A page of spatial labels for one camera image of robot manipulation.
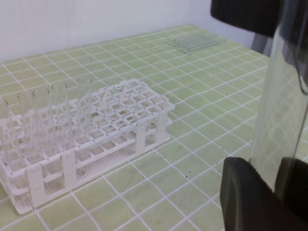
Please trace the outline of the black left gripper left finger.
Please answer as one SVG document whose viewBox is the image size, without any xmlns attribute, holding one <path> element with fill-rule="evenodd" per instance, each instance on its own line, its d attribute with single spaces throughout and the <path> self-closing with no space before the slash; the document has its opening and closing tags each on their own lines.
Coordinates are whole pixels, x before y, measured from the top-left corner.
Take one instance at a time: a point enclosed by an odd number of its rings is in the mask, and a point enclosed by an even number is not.
<svg viewBox="0 0 308 231">
<path fill-rule="evenodd" d="M 308 165 L 283 158 L 272 191 L 249 162 L 228 157 L 223 163 L 220 203 L 227 231 L 306 231 Z"/>
</svg>

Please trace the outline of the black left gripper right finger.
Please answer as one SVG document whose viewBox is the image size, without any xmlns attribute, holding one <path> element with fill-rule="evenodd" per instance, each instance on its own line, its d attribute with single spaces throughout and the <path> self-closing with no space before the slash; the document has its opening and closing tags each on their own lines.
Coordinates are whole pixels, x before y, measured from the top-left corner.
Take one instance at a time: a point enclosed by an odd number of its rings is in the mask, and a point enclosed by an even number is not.
<svg viewBox="0 0 308 231">
<path fill-rule="evenodd" d="M 287 45 L 286 61 L 308 92 L 308 2 L 306 0 L 213 0 L 210 14 L 231 26 L 270 38 L 278 32 Z"/>
</svg>

